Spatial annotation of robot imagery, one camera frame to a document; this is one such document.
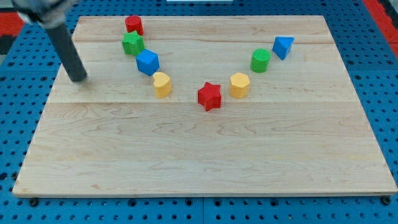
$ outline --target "yellow octagonal block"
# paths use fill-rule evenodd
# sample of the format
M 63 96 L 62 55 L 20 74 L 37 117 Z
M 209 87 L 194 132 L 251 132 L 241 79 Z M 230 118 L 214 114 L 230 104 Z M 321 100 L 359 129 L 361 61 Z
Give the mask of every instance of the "yellow octagonal block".
M 243 98 L 249 93 L 250 80 L 246 74 L 236 73 L 229 79 L 229 94 L 235 98 Z
M 170 77 L 163 72 L 155 72 L 153 77 L 156 97 L 164 98 L 168 96 L 172 91 Z

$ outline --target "blue block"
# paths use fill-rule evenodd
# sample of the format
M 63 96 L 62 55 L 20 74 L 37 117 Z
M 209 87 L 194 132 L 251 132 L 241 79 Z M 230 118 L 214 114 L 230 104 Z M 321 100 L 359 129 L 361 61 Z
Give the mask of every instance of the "blue block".
M 136 57 L 138 70 L 146 75 L 153 75 L 160 67 L 159 58 L 155 52 L 144 49 Z
M 287 54 L 290 52 L 293 41 L 293 37 L 276 37 L 272 50 L 281 60 L 285 60 Z

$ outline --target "table surface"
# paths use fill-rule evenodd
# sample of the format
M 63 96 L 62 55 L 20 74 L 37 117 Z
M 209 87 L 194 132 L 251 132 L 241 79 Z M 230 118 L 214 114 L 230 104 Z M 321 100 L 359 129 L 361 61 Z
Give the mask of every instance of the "table surface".
M 397 191 L 322 16 L 143 17 L 173 92 L 124 55 L 124 17 L 81 17 L 76 47 L 89 73 L 60 69 L 14 187 L 18 197 L 265 197 Z M 250 71 L 254 49 L 295 37 Z M 251 79 L 248 97 L 229 77 Z M 223 104 L 197 103 L 204 82 Z

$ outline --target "green cylinder block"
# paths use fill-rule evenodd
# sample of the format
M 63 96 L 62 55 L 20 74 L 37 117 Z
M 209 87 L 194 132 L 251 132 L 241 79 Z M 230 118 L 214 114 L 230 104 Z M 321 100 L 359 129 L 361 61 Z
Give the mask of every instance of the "green cylinder block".
M 256 49 L 251 57 L 250 69 L 254 72 L 265 72 L 268 67 L 271 54 L 266 49 Z

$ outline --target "plastic block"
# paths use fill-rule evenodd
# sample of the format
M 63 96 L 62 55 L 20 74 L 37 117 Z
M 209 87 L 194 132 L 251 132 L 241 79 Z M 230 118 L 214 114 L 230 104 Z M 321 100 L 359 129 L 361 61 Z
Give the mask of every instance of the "plastic block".
M 251 57 L 250 69 L 254 72 L 265 72 L 268 67 L 271 54 L 266 49 L 256 49 Z
M 127 32 L 137 31 L 139 35 L 144 35 L 144 29 L 142 28 L 142 22 L 139 16 L 129 16 L 124 23 L 126 24 Z
M 206 111 L 221 107 L 221 85 L 213 85 L 206 82 L 205 86 L 198 90 L 198 103 L 205 107 Z
M 144 49 L 144 39 L 138 35 L 137 31 L 131 33 L 124 33 L 122 41 L 125 54 L 139 55 Z
M 250 80 L 248 75 L 236 73 L 229 79 L 229 94 L 235 98 L 243 98 L 248 95 Z
M 138 70 L 146 75 L 153 75 L 160 67 L 159 58 L 155 52 L 144 49 L 136 57 Z
M 172 92 L 170 77 L 163 72 L 154 73 L 155 94 L 158 98 L 164 98 Z
M 286 56 L 290 52 L 293 41 L 293 37 L 276 37 L 272 50 L 281 60 L 285 60 Z

